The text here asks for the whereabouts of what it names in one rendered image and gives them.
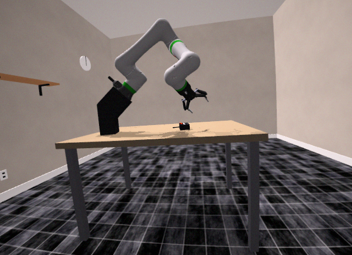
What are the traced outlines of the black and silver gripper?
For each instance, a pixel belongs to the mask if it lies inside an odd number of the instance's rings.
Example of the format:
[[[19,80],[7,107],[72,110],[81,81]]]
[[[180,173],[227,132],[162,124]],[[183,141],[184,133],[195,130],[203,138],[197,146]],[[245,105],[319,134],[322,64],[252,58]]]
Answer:
[[[197,93],[200,93],[200,94],[197,94]],[[206,95],[207,95],[207,92],[205,92],[205,91],[199,90],[198,88],[196,88],[196,90],[193,91],[192,88],[191,88],[189,93],[187,95],[184,95],[185,99],[182,99],[184,110],[188,110],[188,111],[190,111],[192,113],[192,110],[189,109],[190,100],[194,99],[195,97],[204,97],[207,100]],[[187,102],[186,102],[186,106],[185,106],[185,101],[186,100],[187,100]],[[209,102],[209,101],[207,100],[207,102]]]

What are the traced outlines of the black power strip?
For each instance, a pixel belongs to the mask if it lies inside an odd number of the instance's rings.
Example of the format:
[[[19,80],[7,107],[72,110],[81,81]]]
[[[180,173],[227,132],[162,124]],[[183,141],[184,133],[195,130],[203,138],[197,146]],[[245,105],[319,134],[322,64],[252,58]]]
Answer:
[[[180,128],[180,130],[189,130],[190,129],[190,125],[188,123],[180,123],[179,127],[173,127],[173,128]]]

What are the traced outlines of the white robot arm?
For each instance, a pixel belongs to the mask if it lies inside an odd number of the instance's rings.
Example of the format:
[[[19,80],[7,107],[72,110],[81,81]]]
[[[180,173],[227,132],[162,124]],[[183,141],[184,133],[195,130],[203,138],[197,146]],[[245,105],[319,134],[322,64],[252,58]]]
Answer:
[[[108,77],[113,82],[113,86],[129,100],[147,81],[146,76],[135,63],[159,41],[163,41],[172,55],[179,60],[166,70],[165,82],[181,96],[187,95],[191,90],[191,86],[185,78],[198,69],[200,58],[181,42],[170,23],[166,19],[160,18],[132,47],[115,59],[115,67],[126,77],[126,81],[122,84],[118,80]]]

